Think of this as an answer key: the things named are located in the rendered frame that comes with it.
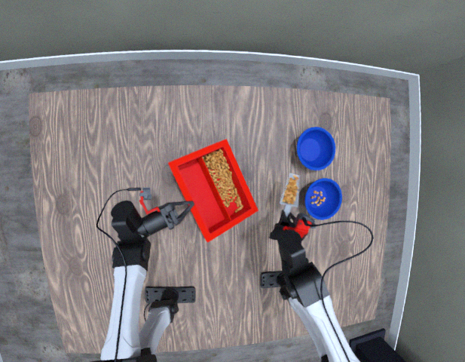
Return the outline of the red divided box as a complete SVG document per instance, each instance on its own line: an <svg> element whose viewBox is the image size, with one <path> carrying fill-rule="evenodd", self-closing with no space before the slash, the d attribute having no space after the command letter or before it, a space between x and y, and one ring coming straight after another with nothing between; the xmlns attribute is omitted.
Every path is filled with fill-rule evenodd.
<svg viewBox="0 0 465 362"><path fill-rule="evenodd" d="M228 170L232 172L233 184L243 205L236 213L234 211L240 207L234 202L237 197L228 208L225 207L202 158L219 149L227 159ZM191 212L207 243L258 211L227 139L168 164L185 200L194 202Z"/></svg>

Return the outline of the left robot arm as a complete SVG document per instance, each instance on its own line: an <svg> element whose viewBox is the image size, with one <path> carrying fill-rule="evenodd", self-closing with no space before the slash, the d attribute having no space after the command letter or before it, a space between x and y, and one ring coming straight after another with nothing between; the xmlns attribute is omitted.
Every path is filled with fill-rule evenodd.
<svg viewBox="0 0 465 362"><path fill-rule="evenodd" d="M147 239L150 235L131 201L117 203L111 215L112 227L120 239L117 245L126 265L118 247L114 247L115 290L109 330L100 360L90 362L157 362L156 349L164 330L179 311L177 303L194 303L195 287L146 287L145 302L152 304L139 332L140 299L151 251Z"/></svg>

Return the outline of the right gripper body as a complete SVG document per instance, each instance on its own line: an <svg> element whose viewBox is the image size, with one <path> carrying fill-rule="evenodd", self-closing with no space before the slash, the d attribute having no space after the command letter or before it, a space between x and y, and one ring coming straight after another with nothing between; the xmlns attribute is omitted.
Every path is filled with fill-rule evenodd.
<svg viewBox="0 0 465 362"><path fill-rule="evenodd" d="M310 226L306 226L304 224L304 222L302 221L302 219L300 219L300 221L298 223L298 226L296 226L296 224L294 222L289 222L289 221L283 220L280 225L279 225L279 223L277 223L274 226L274 228L275 229L270 234L270 238L273 239L273 240L278 241L278 237L279 237L281 232L283 232L283 231L285 231L287 229L292 229L292 230L296 230L302 236L302 242L303 242L304 239L309 235Z"/></svg>

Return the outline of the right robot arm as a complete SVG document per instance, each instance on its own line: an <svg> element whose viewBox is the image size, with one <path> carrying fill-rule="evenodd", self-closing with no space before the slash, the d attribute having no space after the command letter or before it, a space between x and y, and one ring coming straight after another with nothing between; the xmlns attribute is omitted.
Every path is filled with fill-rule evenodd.
<svg viewBox="0 0 465 362"><path fill-rule="evenodd" d="M323 297L320 295L322 275L313 262L309 263L301 235L285 230L280 233L278 244L282 271L262 272L261 288L281 287L280 295L301 318L321 362L363 362L347 343L324 279Z"/></svg>

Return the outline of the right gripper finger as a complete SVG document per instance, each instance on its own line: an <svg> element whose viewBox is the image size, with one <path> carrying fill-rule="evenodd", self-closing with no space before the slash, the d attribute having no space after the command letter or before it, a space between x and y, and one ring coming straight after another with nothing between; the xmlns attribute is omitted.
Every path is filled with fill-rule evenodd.
<svg viewBox="0 0 465 362"><path fill-rule="evenodd" d="M281 222L285 220L285 221L289 221L287 215L286 215L286 212L285 210L283 210L282 214L281 214L281 217L280 217L280 222L279 222L279 225L281 224Z"/></svg>
<svg viewBox="0 0 465 362"><path fill-rule="evenodd" d="M292 218L293 222L295 222L296 219L297 219L297 218L292 214L292 212L290 211L290 214L289 214L289 222L291 222L291 218Z"/></svg>

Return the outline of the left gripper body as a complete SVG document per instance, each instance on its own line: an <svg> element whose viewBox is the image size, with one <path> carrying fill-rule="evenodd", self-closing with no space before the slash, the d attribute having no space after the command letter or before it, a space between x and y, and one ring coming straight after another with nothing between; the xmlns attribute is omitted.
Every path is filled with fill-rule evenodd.
<svg viewBox="0 0 465 362"><path fill-rule="evenodd" d="M174 229L174 225L178 225L167 203L148 211L143 202L143 197L140 197L139 202L142 204L146 214L148 214L142 218L142 223L150 235L166 227L170 230Z"/></svg>

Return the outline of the blue bowl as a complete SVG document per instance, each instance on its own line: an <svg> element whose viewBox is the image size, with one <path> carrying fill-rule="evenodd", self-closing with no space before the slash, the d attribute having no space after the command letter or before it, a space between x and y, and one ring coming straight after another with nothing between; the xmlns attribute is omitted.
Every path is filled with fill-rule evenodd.
<svg viewBox="0 0 465 362"><path fill-rule="evenodd" d="M315 185L316 184L316 185ZM319 194L315 194L314 191L319 192ZM320 191L323 192L323 196L320 196ZM316 196L315 198L311 198L311 196ZM315 202L317 197L320 196L320 199L324 199L325 201L322 202L319 206L317 204L311 204L311 202ZM311 184L307 193L305 195L305 206L307 208L308 213L315 219L329 219L334 216L342 202L342 193L339 185L332 179L322 178L314 183Z"/></svg>
<svg viewBox="0 0 465 362"><path fill-rule="evenodd" d="M305 167L322 170L328 167L335 157L335 141L327 130L311 127L299 137L297 153Z"/></svg>

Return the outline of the light blue plastic scoop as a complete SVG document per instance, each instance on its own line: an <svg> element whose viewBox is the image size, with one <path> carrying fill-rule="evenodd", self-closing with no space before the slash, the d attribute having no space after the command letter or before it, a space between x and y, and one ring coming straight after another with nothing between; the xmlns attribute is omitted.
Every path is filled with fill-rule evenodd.
<svg viewBox="0 0 465 362"><path fill-rule="evenodd" d="M293 179L295 180L296 178L294 177L294 175L295 175L295 174L291 174L290 179L293 178ZM298 180L298 184L297 184L297 185L298 185L299 190L300 190L300 176L297 175L297 177L299 177L299 180ZM289 179L288 185L290 184L290 179ZM287 185L287 187L286 187L286 191L287 191L288 185ZM284 197L285 197L286 191L285 191L285 193L284 193L284 196L283 196L283 199L282 199L282 201L281 201L281 204L285 204L285 205L286 205L284 210L285 210L285 212L286 212L288 218L289 218L289 214L290 214L290 211L291 211L292 207L298 207L298 203L299 203L299 190L298 190L298 193L296 193L296 194L297 194L297 196L296 196L297 198L296 198L295 204L289 204L289 203L283 202L283 199L284 199Z"/></svg>

